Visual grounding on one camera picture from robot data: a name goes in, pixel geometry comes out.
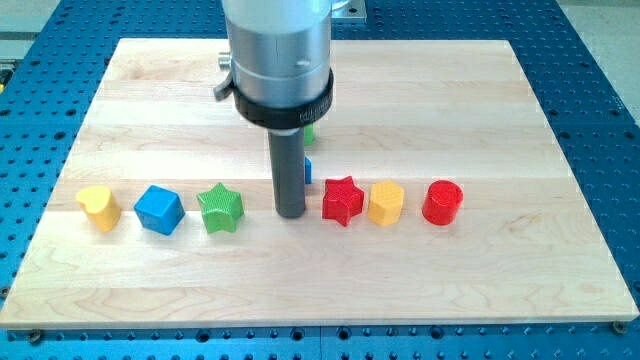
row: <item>yellow heart block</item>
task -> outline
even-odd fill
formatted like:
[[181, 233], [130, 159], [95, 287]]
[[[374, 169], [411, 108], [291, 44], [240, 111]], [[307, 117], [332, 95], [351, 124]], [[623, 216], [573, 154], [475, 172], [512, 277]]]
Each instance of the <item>yellow heart block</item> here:
[[380, 226], [395, 224], [400, 219], [403, 202], [404, 189], [393, 181], [373, 184], [367, 216]]
[[111, 190], [106, 186], [90, 186], [76, 194], [76, 201], [98, 229], [107, 232], [120, 220], [122, 209]]

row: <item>wood grain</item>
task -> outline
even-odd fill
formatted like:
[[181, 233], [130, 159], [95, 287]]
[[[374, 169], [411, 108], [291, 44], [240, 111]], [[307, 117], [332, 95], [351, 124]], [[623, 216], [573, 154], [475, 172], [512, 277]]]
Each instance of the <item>wood grain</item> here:
[[[631, 320], [633, 299], [503, 41], [336, 41], [330, 112], [306, 148], [301, 219], [273, 208], [266, 134], [211, 89], [226, 41], [121, 40], [2, 312], [8, 328], [163, 328]], [[325, 178], [405, 189], [399, 223], [321, 219]], [[465, 201], [420, 208], [452, 178]], [[235, 234], [207, 235], [195, 198], [243, 196]], [[74, 202], [111, 187], [102, 234]], [[180, 194], [169, 237], [131, 211], [151, 184]]]

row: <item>blue cube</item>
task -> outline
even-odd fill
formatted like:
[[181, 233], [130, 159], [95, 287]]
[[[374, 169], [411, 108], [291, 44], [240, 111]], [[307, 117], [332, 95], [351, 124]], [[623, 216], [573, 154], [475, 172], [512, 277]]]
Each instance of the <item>blue cube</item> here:
[[171, 235], [184, 217], [180, 197], [173, 191], [151, 185], [133, 207], [142, 227]]
[[304, 183], [311, 184], [311, 160], [304, 157]]

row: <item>toy block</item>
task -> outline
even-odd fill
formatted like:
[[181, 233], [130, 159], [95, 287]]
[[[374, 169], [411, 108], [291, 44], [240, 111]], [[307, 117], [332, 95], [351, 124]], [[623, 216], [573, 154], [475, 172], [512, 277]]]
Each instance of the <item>toy block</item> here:
[[173, 191], [151, 185], [133, 206], [142, 227], [171, 235], [184, 217], [180, 197]]
[[309, 146], [315, 140], [315, 134], [313, 131], [313, 124], [309, 124], [304, 127], [304, 146]]
[[422, 206], [422, 215], [434, 225], [453, 222], [462, 204], [462, 189], [448, 180], [438, 180], [429, 186]]
[[96, 185], [84, 188], [76, 194], [76, 201], [87, 218], [102, 232], [110, 231], [120, 220], [122, 209], [111, 193], [111, 189], [106, 186]]
[[311, 184], [311, 160], [308, 157], [304, 157], [304, 183]]
[[342, 226], [347, 226], [351, 217], [362, 212], [363, 203], [364, 191], [356, 187], [351, 176], [325, 181], [325, 194], [322, 199], [323, 219], [333, 219]]
[[393, 181], [373, 184], [367, 216], [380, 226], [395, 224], [400, 220], [403, 202], [404, 189]]
[[239, 192], [227, 190], [222, 183], [198, 194], [202, 220], [209, 234], [218, 230], [236, 232], [238, 219], [244, 214]]

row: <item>green star block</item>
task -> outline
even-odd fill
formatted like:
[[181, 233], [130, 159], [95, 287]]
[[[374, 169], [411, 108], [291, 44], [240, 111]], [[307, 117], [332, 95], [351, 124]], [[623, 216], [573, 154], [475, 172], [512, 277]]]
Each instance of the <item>green star block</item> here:
[[313, 124], [309, 124], [304, 127], [304, 146], [311, 145], [313, 140], [315, 140], [315, 136], [313, 134]]
[[209, 234], [218, 230], [236, 232], [236, 223], [244, 214], [239, 192], [227, 190], [222, 183], [198, 194], [202, 220]]

